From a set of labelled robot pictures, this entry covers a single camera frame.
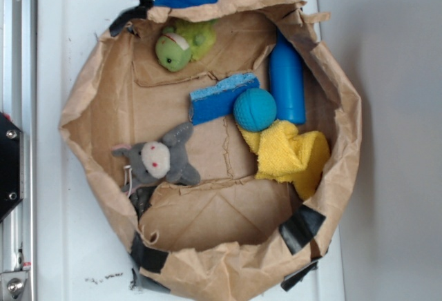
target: blue ball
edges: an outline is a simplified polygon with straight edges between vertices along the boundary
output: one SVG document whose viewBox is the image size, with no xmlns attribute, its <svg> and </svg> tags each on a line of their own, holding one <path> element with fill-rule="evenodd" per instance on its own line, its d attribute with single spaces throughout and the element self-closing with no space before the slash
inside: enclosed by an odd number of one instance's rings
<svg viewBox="0 0 442 301">
<path fill-rule="evenodd" d="M 248 89 L 236 99 L 233 105 L 233 116 L 243 129 L 260 132 L 275 121 L 275 99 L 266 90 Z"/>
</svg>

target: metal frame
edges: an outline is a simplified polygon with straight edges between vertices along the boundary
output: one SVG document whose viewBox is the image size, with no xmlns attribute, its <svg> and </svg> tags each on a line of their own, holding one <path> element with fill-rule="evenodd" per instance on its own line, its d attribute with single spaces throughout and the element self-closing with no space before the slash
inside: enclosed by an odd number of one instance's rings
<svg viewBox="0 0 442 301">
<path fill-rule="evenodd" d="M 2 285 L 14 276 L 27 280 L 23 300 L 35 300 L 36 1 L 3 0 L 2 5 L 0 107 L 23 131 L 24 199 L 1 224 L 0 267 Z M 3 288 L 3 300 L 5 293 L 9 292 Z"/>
</svg>

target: paper bag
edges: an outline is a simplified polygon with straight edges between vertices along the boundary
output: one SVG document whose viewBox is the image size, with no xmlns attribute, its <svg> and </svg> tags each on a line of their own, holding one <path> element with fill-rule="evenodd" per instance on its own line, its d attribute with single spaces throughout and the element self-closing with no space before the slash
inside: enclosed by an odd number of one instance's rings
<svg viewBox="0 0 442 301">
<path fill-rule="evenodd" d="M 324 256 L 352 194 L 361 144 L 361 99 L 313 24 L 302 0 L 218 0 L 183 9 L 152 7 L 116 37 L 106 31 L 80 72 L 60 131 L 84 166 L 109 224 L 140 273 L 159 289 L 195 300 L 249 300 Z M 174 18 L 218 19 L 217 42 L 201 61 L 171 73 L 155 41 Z M 188 120 L 189 93 L 239 72 L 268 88 L 267 57 L 279 29 L 305 63 L 307 123 L 323 132 L 331 158 L 304 203 L 290 185 L 257 180 L 256 156 L 228 115 L 195 127 L 186 144 L 202 181 L 162 182 L 138 219 L 127 196 L 116 144 L 158 140 Z"/>
</svg>

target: yellow towel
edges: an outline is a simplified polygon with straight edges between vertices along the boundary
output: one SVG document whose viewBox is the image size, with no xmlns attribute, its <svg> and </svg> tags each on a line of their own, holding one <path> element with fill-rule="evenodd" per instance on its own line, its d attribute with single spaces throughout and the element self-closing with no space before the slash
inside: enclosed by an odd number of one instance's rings
<svg viewBox="0 0 442 301">
<path fill-rule="evenodd" d="M 299 135 L 295 125 L 280 120 L 262 132 L 239 129 L 258 156 L 256 179 L 292 182 L 302 200 L 315 193 L 325 162 L 330 158 L 327 140 L 321 132 Z"/>
</svg>

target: plastic bottle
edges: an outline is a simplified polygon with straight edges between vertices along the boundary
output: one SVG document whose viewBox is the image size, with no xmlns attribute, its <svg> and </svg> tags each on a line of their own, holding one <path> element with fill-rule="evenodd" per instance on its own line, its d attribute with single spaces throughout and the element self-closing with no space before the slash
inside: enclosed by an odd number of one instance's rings
<svg viewBox="0 0 442 301">
<path fill-rule="evenodd" d="M 269 61 L 270 91 L 276 101 L 276 118 L 294 124 L 305 123 L 302 58 L 278 31 Z"/>
</svg>

